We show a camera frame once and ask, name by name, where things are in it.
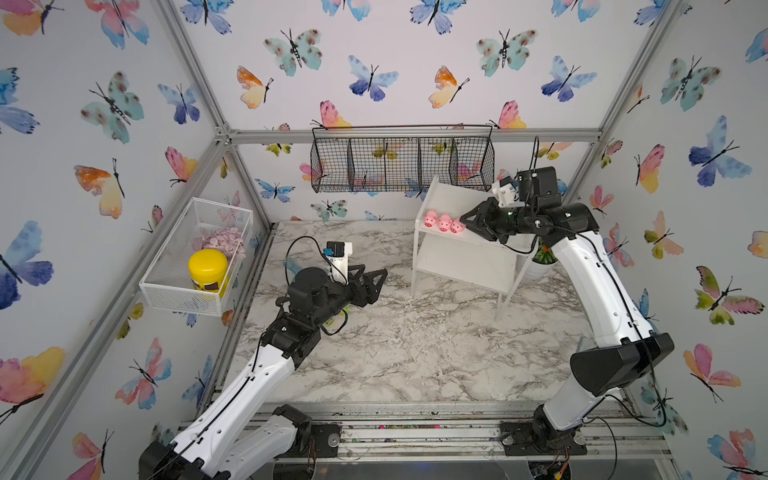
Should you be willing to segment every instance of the pink rubber pig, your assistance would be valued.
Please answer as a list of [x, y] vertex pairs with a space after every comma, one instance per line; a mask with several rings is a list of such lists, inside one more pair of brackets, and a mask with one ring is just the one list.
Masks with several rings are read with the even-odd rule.
[[430, 210], [424, 214], [424, 224], [430, 228], [434, 227], [437, 224], [437, 212]]
[[451, 223], [453, 222], [453, 219], [448, 214], [440, 215], [440, 220], [438, 222], [438, 227], [440, 227], [441, 232], [447, 232], [451, 228]]
[[464, 227], [465, 225], [462, 222], [458, 221], [458, 218], [453, 220], [453, 222], [451, 223], [451, 231], [453, 233], [459, 233], [464, 231]]

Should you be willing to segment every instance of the wire mesh basket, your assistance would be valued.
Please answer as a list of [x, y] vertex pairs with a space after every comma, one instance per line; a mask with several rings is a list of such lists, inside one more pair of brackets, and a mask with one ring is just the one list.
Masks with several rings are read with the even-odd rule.
[[227, 262], [223, 291], [215, 293], [194, 288], [189, 259], [223, 228], [236, 227], [242, 233], [243, 244], [247, 245], [252, 223], [251, 210], [192, 198], [139, 282], [149, 305], [179, 313], [220, 316], [232, 291], [230, 281], [237, 275], [242, 260], [234, 255]]
[[494, 178], [488, 125], [314, 128], [315, 192], [426, 190], [444, 184], [488, 191]]

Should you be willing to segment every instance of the white marble surface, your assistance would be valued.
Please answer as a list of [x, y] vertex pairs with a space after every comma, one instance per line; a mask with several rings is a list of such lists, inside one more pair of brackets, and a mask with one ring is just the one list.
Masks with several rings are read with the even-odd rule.
[[[417, 295], [409, 295], [413, 220], [293, 221], [277, 229], [227, 383], [274, 320], [274, 301], [286, 291], [283, 258], [301, 235], [321, 247], [351, 241], [351, 263], [385, 267], [389, 277], [379, 302], [351, 306], [345, 329], [323, 336], [272, 402], [546, 400], [568, 377], [579, 338], [591, 336], [562, 270], [520, 285], [496, 321], [496, 294], [467, 283], [423, 274]], [[301, 267], [323, 264], [311, 240], [296, 243], [291, 257]]]

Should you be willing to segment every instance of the white mesh basket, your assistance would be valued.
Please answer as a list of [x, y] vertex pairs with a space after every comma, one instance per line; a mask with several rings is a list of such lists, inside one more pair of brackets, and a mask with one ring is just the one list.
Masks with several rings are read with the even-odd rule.
[[141, 278], [139, 287], [150, 306], [183, 313], [220, 316], [232, 291], [240, 262], [237, 255], [227, 264], [224, 293], [196, 290], [188, 262], [203, 242], [222, 228], [236, 227], [248, 244], [253, 212], [245, 208], [193, 198]]

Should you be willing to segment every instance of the hanging wire basket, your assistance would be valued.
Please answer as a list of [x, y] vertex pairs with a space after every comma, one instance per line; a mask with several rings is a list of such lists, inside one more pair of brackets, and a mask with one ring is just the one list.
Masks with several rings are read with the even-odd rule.
[[312, 188], [422, 191], [438, 175], [444, 184], [488, 191], [495, 172], [492, 131], [462, 124], [314, 128]]

